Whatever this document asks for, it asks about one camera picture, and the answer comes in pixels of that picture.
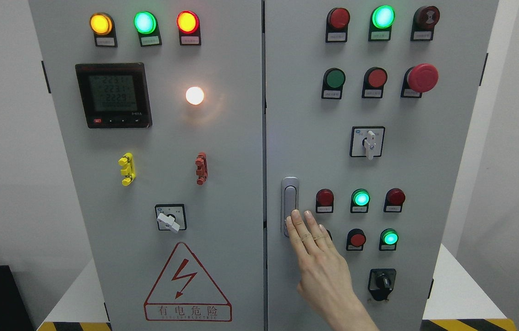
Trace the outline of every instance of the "green indicator light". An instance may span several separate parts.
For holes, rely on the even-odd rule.
[[[135,15],[135,27],[139,33],[148,35],[155,31],[157,21],[154,15],[150,12],[138,12]]]
[[[394,245],[398,241],[398,234],[397,231],[394,231],[393,229],[385,230],[382,233],[382,241],[385,245]]]
[[[380,6],[372,14],[372,23],[379,29],[389,28],[394,23],[394,9],[390,6]]]
[[[346,76],[340,70],[332,70],[327,75],[327,85],[331,88],[339,88],[346,82]]]
[[[363,206],[368,205],[369,202],[369,194],[366,190],[357,190],[354,193],[354,197],[352,199],[356,205]]]

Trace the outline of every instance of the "wrist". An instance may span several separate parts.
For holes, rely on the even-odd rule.
[[[334,331],[379,331],[357,297],[346,301],[325,320]]]

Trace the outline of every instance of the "yellow terminal block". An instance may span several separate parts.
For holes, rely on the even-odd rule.
[[[125,153],[119,160],[118,165],[121,166],[121,175],[125,176],[122,180],[123,186],[129,186],[135,180],[135,160],[132,153]]]

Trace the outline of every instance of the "finger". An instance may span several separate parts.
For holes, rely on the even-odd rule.
[[[337,251],[335,248],[335,244],[331,240],[331,237],[329,237],[329,233],[327,232],[327,229],[323,226],[323,224],[319,224],[319,229],[321,230],[321,233],[325,235],[325,244],[327,245],[327,248],[329,248],[332,251]]]
[[[293,221],[288,216],[286,218],[286,228],[288,229],[288,238],[290,239],[290,243],[293,246],[293,249],[295,253],[297,254],[297,257],[300,259],[301,256],[308,256],[308,253],[306,252],[306,249],[304,248],[304,244],[302,243],[302,240],[298,236],[298,232],[296,228],[293,225]]]
[[[300,211],[297,209],[293,210],[291,213],[291,218],[293,220],[293,225],[298,232],[298,236],[306,248],[306,251],[309,254],[317,254],[318,252],[321,252],[321,249],[317,247],[315,240],[312,238],[312,234],[306,228],[306,225],[302,220],[302,216],[300,215]]]
[[[306,224],[308,225],[308,228],[311,230],[312,233],[312,239],[315,241],[317,246],[321,250],[327,250],[327,242],[325,241],[325,237],[327,237],[327,233],[325,235],[323,232],[321,232],[321,229],[319,228],[319,224],[317,224],[317,220],[312,215],[312,212],[305,211],[304,212],[304,218],[306,218]]]

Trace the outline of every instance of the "warning sign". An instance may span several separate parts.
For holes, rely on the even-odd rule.
[[[144,302],[149,321],[230,322],[232,306],[186,243],[173,248]]]

